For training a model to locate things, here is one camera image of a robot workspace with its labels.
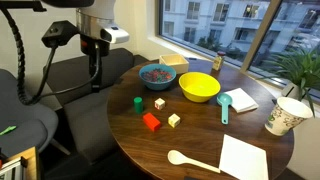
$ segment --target blue bowl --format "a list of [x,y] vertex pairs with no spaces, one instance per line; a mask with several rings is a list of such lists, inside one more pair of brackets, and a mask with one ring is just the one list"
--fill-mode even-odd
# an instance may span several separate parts
[[[143,76],[144,73],[152,72],[155,69],[160,69],[161,71],[168,72],[169,74],[171,74],[171,78],[167,80],[166,78],[162,78],[162,76],[159,76],[158,82],[152,82],[152,78],[149,78],[149,79],[144,78]],[[173,67],[170,67],[164,64],[149,64],[149,65],[143,66],[139,71],[139,77],[143,81],[143,83],[149,89],[152,89],[155,91],[160,91],[168,88],[172,83],[172,81],[174,80],[174,78],[176,78],[176,75],[177,73],[173,69]]]

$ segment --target white block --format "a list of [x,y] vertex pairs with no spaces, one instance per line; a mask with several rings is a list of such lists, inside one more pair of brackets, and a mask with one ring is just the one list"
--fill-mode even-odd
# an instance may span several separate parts
[[154,107],[159,109],[159,110],[163,109],[165,105],[166,105],[166,102],[161,98],[157,99],[154,102]]
[[172,126],[173,128],[175,128],[176,126],[178,126],[180,124],[180,117],[177,116],[176,114],[172,114],[169,118],[168,118],[168,123],[170,124],[170,126]]

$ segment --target white spoon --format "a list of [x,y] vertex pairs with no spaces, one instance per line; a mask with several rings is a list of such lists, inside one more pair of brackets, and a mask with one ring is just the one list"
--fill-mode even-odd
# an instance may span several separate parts
[[208,164],[202,163],[200,161],[191,159],[186,157],[185,155],[183,155],[182,153],[180,153],[179,151],[176,150],[171,150],[168,153],[168,160],[174,164],[174,165],[179,165],[179,164],[183,164],[183,163],[189,163],[189,164],[193,164],[205,169],[209,169],[211,171],[214,171],[216,173],[220,173],[220,169],[210,166]]

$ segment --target round wooden table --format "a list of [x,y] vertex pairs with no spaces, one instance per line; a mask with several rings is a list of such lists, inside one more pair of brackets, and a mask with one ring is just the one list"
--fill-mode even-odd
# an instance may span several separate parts
[[[138,72],[147,62],[138,65],[121,76],[108,97],[108,119],[111,131],[124,153],[143,171],[158,179],[235,179],[225,172],[220,174],[190,164],[172,165],[167,158],[175,149],[188,157],[219,167],[225,134],[247,142],[267,153],[269,179],[275,179],[286,168],[293,151],[293,131],[278,137],[268,132],[264,124],[274,106],[274,98],[263,86],[240,73],[237,69],[223,66],[220,71],[211,70],[212,62],[190,60],[189,71],[211,74],[221,84],[220,92],[242,88],[258,104],[259,108],[237,113],[229,107],[229,124],[221,123],[221,106],[214,96],[205,103],[194,103],[182,94],[177,75],[173,84],[163,91],[152,91],[139,79]],[[144,111],[137,114],[133,99],[143,99]],[[166,106],[162,110],[154,102],[162,98]],[[161,128],[152,132],[142,116],[152,113]],[[181,123],[172,128],[168,117],[173,113]]]

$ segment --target plastic spoon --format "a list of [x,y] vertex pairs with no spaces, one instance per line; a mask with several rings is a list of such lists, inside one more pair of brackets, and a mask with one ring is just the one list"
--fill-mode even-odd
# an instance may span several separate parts
[[168,160],[174,165],[188,163],[188,164],[193,164],[193,165],[214,171],[216,173],[220,173],[220,169],[213,167],[213,166],[210,166],[208,164],[205,164],[203,162],[188,158],[177,150],[169,151]]
[[221,122],[222,122],[222,124],[228,124],[229,123],[228,107],[230,104],[232,104],[232,97],[226,93],[221,93],[217,97],[217,102],[218,102],[218,104],[220,104],[222,106]]

